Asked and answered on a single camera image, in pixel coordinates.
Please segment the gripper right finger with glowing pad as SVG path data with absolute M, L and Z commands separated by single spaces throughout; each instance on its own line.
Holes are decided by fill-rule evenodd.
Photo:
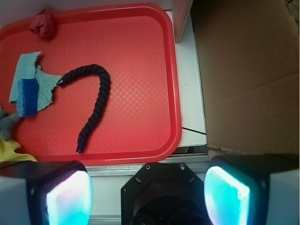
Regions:
M 204 179 L 204 198 L 214 225 L 298 225 L 299 155 L 214 156 Z

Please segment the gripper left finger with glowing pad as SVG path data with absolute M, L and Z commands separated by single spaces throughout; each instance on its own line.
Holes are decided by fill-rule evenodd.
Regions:
M 92 181 L 79 161 L 0 164 L 2 225 L 87 225 Z

